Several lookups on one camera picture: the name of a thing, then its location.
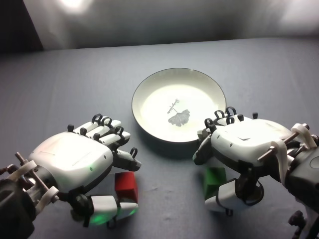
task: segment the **gray tablecloth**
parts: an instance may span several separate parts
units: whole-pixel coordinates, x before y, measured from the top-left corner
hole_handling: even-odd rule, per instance
[[[131,112],[139,83],[154,72],[184,67],[201,71],[222,87],[237,112],[288,128],[308,123],[319,133],[319,40],[248,39],[172,45],[77,49],[0,58],[1,165],[17,164],[48,137],[80,125],[95,113],[123,122],[132,134],[123,147],[139,150],[136,173],[140,210],[110,231],[82,228],[70,206],[49,205],[35,220],[32,239],[268,239],[291,238],[287,220],[304,210],[270,177],[262,202],[232,218],[204,207],[202,172],[193,164],[195,143],[172,146],[144,133]],[[237,176],[227,170],[228,178]],[[110,192],[112,179],[94,193]]]

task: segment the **green cube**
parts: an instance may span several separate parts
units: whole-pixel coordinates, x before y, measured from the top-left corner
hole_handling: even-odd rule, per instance
[[[205,200],[214,196],[218,187],[226,183],[225,168],[207,168],[204,178],[204,196]]]

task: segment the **leaf design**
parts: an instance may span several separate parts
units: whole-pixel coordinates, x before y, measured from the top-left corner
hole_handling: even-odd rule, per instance
[[[189,110],[184,110],[182,113],[177,113],[173,117],[168,119],[168,122],[172,125],[176,125],[178,127],[181,127],[182,125],[188,123],[189,120]]]

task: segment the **white plate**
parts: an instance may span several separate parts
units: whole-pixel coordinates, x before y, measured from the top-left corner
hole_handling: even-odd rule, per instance
[[[152,136],[169,142],[197,140],[204,120],[214,120],[226,109],[219,85],[195,70],[172,68],[147,77],[136,89],[132,111],[138,124]]]

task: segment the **red block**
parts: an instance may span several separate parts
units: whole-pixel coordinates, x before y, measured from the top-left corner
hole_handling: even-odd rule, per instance
[[[115,174],[115,192],[119,200],[128,198],[138,203],[138,186],[133,172]]]

